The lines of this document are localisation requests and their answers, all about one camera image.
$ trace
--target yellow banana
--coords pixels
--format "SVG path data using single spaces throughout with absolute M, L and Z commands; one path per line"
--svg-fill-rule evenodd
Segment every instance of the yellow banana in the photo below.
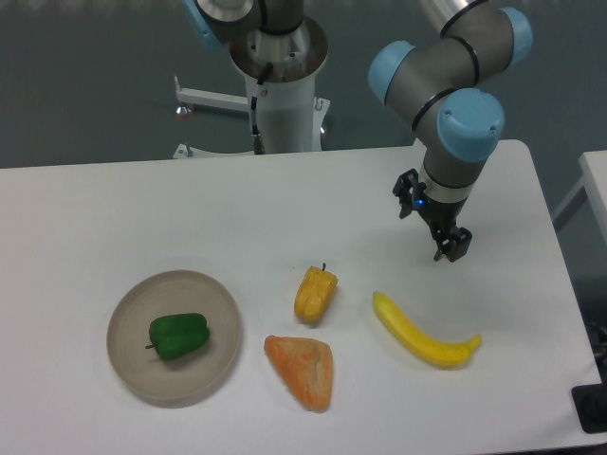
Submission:
M 437 367 L 456 367 L 465 363 L 483 340 L 475 335 L 463 343 L 443 343 L 419 330 L 385 294 L 373 293 L 377 317 L 409 351 Z

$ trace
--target orange bread slice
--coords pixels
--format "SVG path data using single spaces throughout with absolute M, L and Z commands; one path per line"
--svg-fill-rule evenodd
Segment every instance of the orange bread slice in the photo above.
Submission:
M 264 344 L 267 357 L 291 393 L 309 410 L 327 410 L 333 388 L 333 354 L 312 338 L 275 337 Z

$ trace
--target yellow pepper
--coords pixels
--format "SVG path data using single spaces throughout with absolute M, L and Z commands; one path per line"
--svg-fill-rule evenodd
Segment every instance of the yellow pepper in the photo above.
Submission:
M 305 272 L 295 297 L 295 314 L 305 322 L 318 322 L 338 287 L 338 277 L 331 272 L 311 266 Z

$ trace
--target blue joint cap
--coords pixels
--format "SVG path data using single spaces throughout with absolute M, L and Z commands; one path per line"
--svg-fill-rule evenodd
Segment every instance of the blue joint cap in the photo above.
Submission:
M 477 163 L 486 161 L 493 153 L 504 124 L 504 109 L 499 101 L 476 88 L 464 88 L 445 99 L 436 129 L 453 156 Z
M 512 59 L 509 66 L 517 64 L 524 59 L 533 46 L 533 31 L 531 24 L 520 11 L 514 8 L 502 8 L 502 12 L 510 19 L 512 31 L 514 32 L 514 47 L 512 49 Z
M 371 86 L 373 93 L 385 105 L 388 88 L 394 78 L 398 67 L 409 55 L 409 52 L 415 49 L 406 41 L 394 41 L 379 51 L 369 67 L 367 82 Z
M 183 5 L 186 7 L 186 13 L 188 15 L 190 25 L 192 26 L 196 37 L 209 49 L 220 49 L 222 47 L 221 42 L 212 32 L 202 13 L 196 7 L 195 2 L 196 0 L 183 0 Z

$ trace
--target beige plate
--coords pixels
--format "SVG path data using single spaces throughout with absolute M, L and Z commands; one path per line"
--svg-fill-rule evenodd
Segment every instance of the beige plate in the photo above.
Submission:
M 197 351 L 163 361 L 150 344 L 150 323 L 161 316 L 200 313 L 211 337 Z M 238 308 L 217 280 L 197 272 L 165 272 L 141 282 L 120 301 L 107 329 L 107 353 L 116 373 L 155 405 L 190 405 L 227 377 L 242 332 Z

